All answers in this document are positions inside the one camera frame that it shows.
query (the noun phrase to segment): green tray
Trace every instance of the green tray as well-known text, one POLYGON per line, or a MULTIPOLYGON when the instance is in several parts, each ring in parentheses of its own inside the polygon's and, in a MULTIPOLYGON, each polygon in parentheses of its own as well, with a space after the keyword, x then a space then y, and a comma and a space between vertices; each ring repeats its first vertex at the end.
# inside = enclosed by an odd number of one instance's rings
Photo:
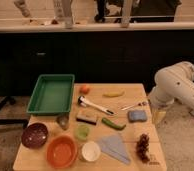
POLYGON ((74 75, 40 75, 28 104, 32 115, 69 114, 74 89, 74 75))

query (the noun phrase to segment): small yellow object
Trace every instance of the small yellow object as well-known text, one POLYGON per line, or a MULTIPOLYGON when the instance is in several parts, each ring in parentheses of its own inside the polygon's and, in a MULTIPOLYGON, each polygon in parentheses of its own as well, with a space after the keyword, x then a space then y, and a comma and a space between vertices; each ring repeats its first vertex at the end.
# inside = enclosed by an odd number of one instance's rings
POLYGON ((108 93, 104 93, 103 96, 105 97, 119 97, 122 96, 125 92, 108 92, 108 93))
POLYGON ((160 123, 163 120, 163 118, 166 115, 166 111, 165 110, 153 109, 152 110, 152 115, 153 115, 152 122, 153 122, 153 124, 156 125, 156 124, 160 123))

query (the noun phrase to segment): black cabinet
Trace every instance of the black cabinet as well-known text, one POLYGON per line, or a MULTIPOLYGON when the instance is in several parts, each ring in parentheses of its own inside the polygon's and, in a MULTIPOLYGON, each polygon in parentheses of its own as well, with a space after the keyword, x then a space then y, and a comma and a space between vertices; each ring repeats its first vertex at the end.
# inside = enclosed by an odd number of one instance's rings
POLYGON ((74 74, 75 82, 143 83, 162 67, 194 63, 194 30, 0 34, 0 82, 31 95, 40 74, 74 74))

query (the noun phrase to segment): wooden table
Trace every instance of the wooden table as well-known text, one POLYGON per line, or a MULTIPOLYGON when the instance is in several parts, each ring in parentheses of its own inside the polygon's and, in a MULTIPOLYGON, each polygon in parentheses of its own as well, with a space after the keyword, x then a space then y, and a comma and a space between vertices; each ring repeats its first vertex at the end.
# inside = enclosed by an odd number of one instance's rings
POLYGON ((138 106, 134 109, 143 109, 147 113, 148 120, 143 123, 129 123, 127 119, 127 111, 120 110, 121 107, 137 104, 142 101, 147 101, 145 90, 142 84, 91 84, 91 91, 86 97, 92 102, 107 107, 115 113, 114 116, 110 116, 109 119, 118 123, 124 124, 127 123, 126 128, 123 131, 116 131, 112 128, 107 127, 101 123, 102 117, 108 117, 103 112, 100 112, 92 107, 81 107, 77 105, 77 99, 80 96, 79 94, 80 84, 75 84, 72 107, 70 112, 70 126, 67 131, 64 131, 56 123, 55 116, 31 116, 29 124, 35 122, 44 123, 49 131, 49 136, 46 144, 37 150, 32 150, 20 145, 17 157, 14 163, 14 170, 16 171, 50 171, 54 170, 46 161, 46 150, 49 142, 59 135, 68 134, 74 136, 73 132, 75 128, 81 124, 76 122, 76 114, 82 110, 83 112, 96 113, 99 117, 97 125, 90 125, 90 134, 88 140, 96 141, 103 136, 113 135, 120 133, 123 137, 124 144, 127 148, 128 154, 131 159, 130 165, 126 165, 115 158, 108 156, 107 154, 102 153, 100 158, 94 163, 84 162, 79 159, 76 159, 75 163, 67 169, 60 170, 69 170, 69 171, 160 171, 167 170, 165 159, 163 156, 162 148, 160 141, 155 129, 155 126, 152 124, 152 117, 149 105, 138 106), (124 91, 124 95, 120 97, 107 98, 103 97, 105 92, 120 92, 124 91), (154 160, 158 162, 150 162, 148 164, 143 164, 135 153, 136 142, 139 140, 141 134, 148 134, 150 137, 149 143, 149 154, 153 156, 154 160))

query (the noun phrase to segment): banana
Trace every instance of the banana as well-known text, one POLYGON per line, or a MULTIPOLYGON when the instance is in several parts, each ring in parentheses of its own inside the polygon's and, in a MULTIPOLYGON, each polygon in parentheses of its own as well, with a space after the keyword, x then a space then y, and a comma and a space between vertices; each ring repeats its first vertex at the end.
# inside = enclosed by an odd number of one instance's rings
POLYGON ((122 92, 107 92, 107 93, 104 93, 103 96, 105 97, 119 97, 119 96, 122 96, 125 92, 122 91, 122 92))

